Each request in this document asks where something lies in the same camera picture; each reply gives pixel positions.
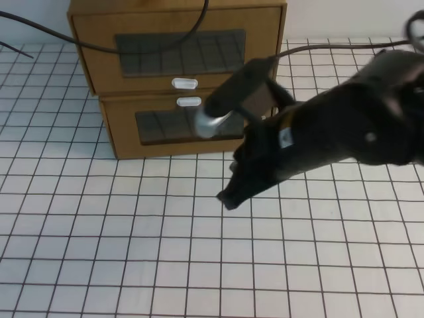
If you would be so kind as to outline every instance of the black cable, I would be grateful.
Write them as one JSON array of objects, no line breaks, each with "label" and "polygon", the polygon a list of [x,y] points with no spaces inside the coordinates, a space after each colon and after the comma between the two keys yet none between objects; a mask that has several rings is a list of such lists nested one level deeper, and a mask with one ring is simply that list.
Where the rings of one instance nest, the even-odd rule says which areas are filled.
[{"label": "black cable", "polygon": [[[45,26],[39,25],[38,23],[34,23],[30,20],[24,19],[24,18],[19,17],[17,15],[12,15],[11,13],[6,13],[4,11],[0,11],[0,17],[5,17],[7,19],[11,19],[11,20],[14,20],[14,21],[18,21],[20,23],[24,23],[24,24],[26,24],[30,27],[36,28],[38,30],[41,30],[42,32],[48,33],[52,36],[55,36],[57,38],[60,38],[62,40],[70,42],[70,43],[74,43],[75,45],[78,45],[78,46],[81,46],[81,47],[84,47],[84,48],[90,48],[92,50],[97,50],[97,51],[100,51],[100,52],[111,53],[111,54],[137,54],[137,55],[139,55],[139,54],[162,53],[162,52],[172,50],[173,48],[176,48],[176,47],[180,46],[181,44],[183,44],[185,41],[187,41],[189,38],[191,38],[197,32],[197,30],[199,29],[200,25],[202,24],[202,22],[205,18],[205,15],[206,15],[208,8],[209,8],[209,0],[205,0],[202,12],[201,12],[200,17],[197,20],[196,24],[186,35],[184,35],[178,41],[175,41],[174,43],[171,43],[168,46],[161,48],[160,50],[148,51],[148,52],[125,52],[125,51],[115,50],[114,48],[104,48],[102,46],[97,46],[95,44],[81,42],[81,41],[75,40],[75,39],[73,39],[69,36],[66,36],[64,34],[61,34],[59,32],[56,32],[56,31],[51,30],[49,28],[46,28]],[[422,45],[422,43],[420,43],[420,40],[423,40],[424,36],[416,37],[413,34],[413,31],[412,31],[412,24],[414,22],[418,21],[418,20],[424,20],[424,11],[416,12],[416,14],[414,14],[414,16],[412,16],[407,21],[406,28],[405,28],[407,40],[401,40],[401,41],[389,42],[389,43],[380,43],[380,44],[312,44],[312,45],[305,45],[305,46],[299,46],[297,48],[292,48],[292,49],[286,50],[285,52],[281,52],[279,54],[276,54],[275,56],[270,56],[270,58],[282,58],[282,57],[290,55],[290,54],[303,52],[303,51],[307,51],[307,50],[317,50],[317,49],[358,50],[358,49],[370,49],[370,48],[371,49],[373,49],[373,48],[388,48],[388,47],[392,47],[392,46],[400,46],[400,45],[406,45],[406,44],[410,44],[410,45],[414,46],[414,48],[416,50],[424,53],[424,45]],[[32,56],[29,56],[28,54],[25,54],[24,52],[21,52],[20,50],[17,50],[16,48],[13,48],[12,46],[9,46],[5,43],[0,42],[0,45],[6,46],[7,48],[14,50],[15,52],[18,52],[20,54],[24,54],[25,56],[32,58]]]},{"label": "black cable", "polygon": [[10,49],[10,50],[12,50],[12,51],[15,51],[16,53],[19,53],[19,54],[25,55],[25,56],[27,56],[27,57],[29,57],[29,58],[33,58],[31,55],[29,55],[29,54],[27,54],[27,53],[25,53],[25,52],[22,52],[21,50],[18,50],[17,48],[14,48],[13,46],[8,45],[8,44],[6,44],[6,43],[4,43],[4,42],[0,42],[0,45],[4,46],[5,48],[8,48],[8,49]]},{"label": "black cable", "polygon": [[[137,54],[137,55],[145,55],[145,54],[157,54],[157,53],[163,53],[163,52],[167,52],[169,50],[172,50],[174,48],[179,47],[181,44],[183,44],[185,41],[189,40],[199,29],[199,27],[201,26],[203,20],[205,19],[206,16],[206,12],[209,8],[209,0],[204,0],[204,5],[200,14],[200,17],[198,18],[196,24],[193,26],[193,28],[187,32],[183,37],[181,37],[179,40],[159,49],[159,50],[152,50],[152,51],[148,51],[148,52],[126,52],[126,51],[120,51],[120,50],[116,50],[114,48],[105,48],[102,46],[98,46],[95,44],[91,44],[91,43],[86,43],[86,42],[82,42],[82,41],[78,41],[75,40],[74,38],[71,38],[70,36],[66,36],[62,33],[56,32],[50,28],[46,28],[45,26],[42,26],[38,23],[32,22],[30,20],[27,20],[25,18],[22,18],[20,16],[17,15],[13,15],[11,13],[7,13],[4,11],[0,11],[0,17],[3,18],[7,18],[7,19],[11,19],[20,23],[23,23],[25,25],[28,25],[32,28],[36,28],[42,32],[45,32],[47,34],[50,34],[52,36],[55,36],[56,38],[60,38],[61,40],[65,40],[66,42],[69,43],[73,43],[75,45],[81,46],[83,48],[90,48],[92,50],[96,50],[96,51],[100,51],[100,52],[104,52],[104,53],[110,53],[110,54],[119,54],[119,55],[123,55],[123,54]],[[21,51],[18,51],[10,46],[6,46],[8,48],[10,48],[11,50],[14,50],[15,52],[18,53],[22,53]]]}]

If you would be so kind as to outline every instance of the white drawer handle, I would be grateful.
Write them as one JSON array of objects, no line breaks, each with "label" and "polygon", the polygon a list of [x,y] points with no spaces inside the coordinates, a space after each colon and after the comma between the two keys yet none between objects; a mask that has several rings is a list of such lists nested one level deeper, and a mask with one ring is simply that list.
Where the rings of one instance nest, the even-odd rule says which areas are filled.
[{"label": "white drawer handle", "polygon": [[180,97],[177,99],[177,105],[180,107],[195,107],[201,105],[200,97]]},{"label": "white drawer handle", "polygon": [[196,89],[198,85],[199,82],[191,78],[174,78],[172,80],[172,86],[176,89]]}]

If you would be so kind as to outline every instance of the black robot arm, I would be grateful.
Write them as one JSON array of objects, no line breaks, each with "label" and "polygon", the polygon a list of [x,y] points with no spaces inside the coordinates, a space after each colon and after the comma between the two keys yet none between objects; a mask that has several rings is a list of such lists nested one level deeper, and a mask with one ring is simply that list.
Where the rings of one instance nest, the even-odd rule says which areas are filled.
[{"label": "black robot arm", "polygon": [[[218,198],[227,209],[290,177],[356,158],[370,165],[424,163],[424,55],[382,51],[347,82],[303,103],[268,77],[274,61],[249,62],[206,101],[200,136],[233,112],[246,118],[233,176]],[[266,86],[278,113],[262,120],[243,101]]]}]

